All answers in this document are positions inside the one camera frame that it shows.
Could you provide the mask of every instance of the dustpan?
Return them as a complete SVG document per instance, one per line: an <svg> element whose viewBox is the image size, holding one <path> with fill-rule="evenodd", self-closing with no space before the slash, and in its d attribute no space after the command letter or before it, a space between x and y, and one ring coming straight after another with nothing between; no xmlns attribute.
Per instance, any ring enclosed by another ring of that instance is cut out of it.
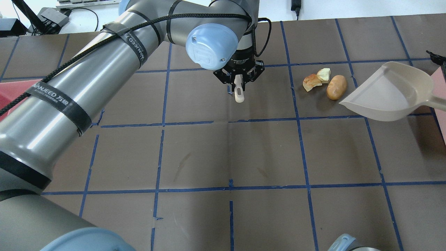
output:
<svg viewBox="0 0 446 251"><path fill-rule="evenodd" d="M431 77L422 70L387 62L340 104L378 121L399 120L422 105L446 111L446 100L434 96L433 89Z"/></svg>

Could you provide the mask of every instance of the black device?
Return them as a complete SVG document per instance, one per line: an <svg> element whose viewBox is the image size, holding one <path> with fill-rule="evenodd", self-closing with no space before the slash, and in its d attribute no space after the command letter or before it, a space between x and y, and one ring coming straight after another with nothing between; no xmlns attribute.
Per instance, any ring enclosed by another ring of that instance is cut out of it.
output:
<svg viewBox="0 0 446 251"><path fill-rule="evenodd" d="M255 60L254 47L245 50L237 50L229 62L220 70L214 71L214 75L223 83L231 84L232 91L235 90L235 76L242 75L242 89L245 91L246 83L254 82L265 70L262 60Z"/></svg>
<svg viewBox="0 0 446 251"><path fill-rule="evenodd" d="M296 12L296 17L299 19L299 13L302 8L302 0L291 0L291 10Z"/></svg>
<svg viewBox="0 0 446 251"><path fill-rule="evenodd" d="M16 18L0 19L0 38L25 35L26 27Z"/></svg>
<svg viewBox="0 0 446 251"><path fill-rule="evenodd" d="M29 6L23 0L12 0L12 3L19 8L19 10L29 19L31 24L36 27L42 34L45 32L46 25L40 20L39 17L29 8Z"/></svg>

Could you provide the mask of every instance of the pink object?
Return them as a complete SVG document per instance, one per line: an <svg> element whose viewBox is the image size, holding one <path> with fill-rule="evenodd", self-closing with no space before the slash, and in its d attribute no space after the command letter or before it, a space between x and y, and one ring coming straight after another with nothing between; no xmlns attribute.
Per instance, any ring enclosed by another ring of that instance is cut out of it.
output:
<svg viewBox="0 0 446 251"><path fill-rule="evenodd" d="M17 81L17 82L7 82L0 83L0 107L3 108L11 101L20 96L24 91L26 91L30 86L39 82L40 79ZM14 108L9 110L7 113L0 116L0 121L2 121L7 115L9 115L17 106L22 102L17 104Z"/></svg>
<svg viewBox="0 0 446 251"><path fill-rule="evenodd" d="M432 74L431 78L434 81L434 91L432 93L440 98L446 98L446 81L443 77L441 67ZM443 139L446 142L446 112L435 109L435 114L437 115L440 129L442 130Z"/></svg>

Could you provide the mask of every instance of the black cable tie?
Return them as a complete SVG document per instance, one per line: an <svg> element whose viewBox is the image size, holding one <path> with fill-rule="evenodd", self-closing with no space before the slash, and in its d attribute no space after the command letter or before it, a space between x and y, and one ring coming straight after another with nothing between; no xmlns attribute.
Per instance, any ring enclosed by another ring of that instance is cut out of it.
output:
<svg viewBox="0 0 446 251"><path fill-rule="evenodd" d="M144 20L146 20L146 22L151 22L152 20L150 20L150 18L148 18L146 15L142 14L141 12L134 10L134 9L128 9L128 12L134 13L142 18L144 18ZM158 30L158 28L155 26L155 24L151 24L150 25L153 30L155 31L155 33L157 34L158 37L158 46L161 44L162 40L161 40L161 35L160 35L160 31Z"/></svg>
<svg viewBox="0 0 446 251"><path fill-rule="evenodd" d="M173 12L175 11L175 8L177 7L177 5L181 2L182 0L176 0L172 6L169 9L169 14L168 16L172 16ZM170 25L172 23L172 19L168 19L167 23L166 23L166 33L167 33L167 38L169 39L169 42L175 44L172 40L172 34L170 33Z"/></svg>
<svg viewBox="0 0 446 251"><path fill-rule="evenodd" d="M101 32L113 33L121 37L133 52L135 52L140 61L140 68L147 61L147 50L131 28L121 23L111 22L104 24L104 29Z"/></svg>
<svg viewBox="0 0 446 251"><path fill-rule="evenodd" d="M85 110L61 90L39 81L31 86L27 93L52 105L69 118L82 136L91 126L91 118Z"/></svg>
<svg viewBox="0 0 446 251"><path fill-rule="evenodd" d="M44 190L51 182L45 175L2 151L0 151L0 168L41 190Z"/></svg>

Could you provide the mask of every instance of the potato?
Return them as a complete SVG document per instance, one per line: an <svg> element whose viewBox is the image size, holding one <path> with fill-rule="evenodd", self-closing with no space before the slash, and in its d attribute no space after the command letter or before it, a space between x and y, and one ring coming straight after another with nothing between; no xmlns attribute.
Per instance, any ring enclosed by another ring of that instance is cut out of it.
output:
<svg viewBox="0 0 446 251"><path fill-rule="evenodd" d="M310 76L306 77L302 83L304 89L309 92L313 87L315 86L321 86L322 82L319 80L318 76L316 74L311 74Z"/></svg>
<svg viewBox="0 0 446 251"><path fill-rule="evenodd" d="M327 86L327 96L331 100L338 100L347 90L347 79L342 75L334 76Z"/></svg>

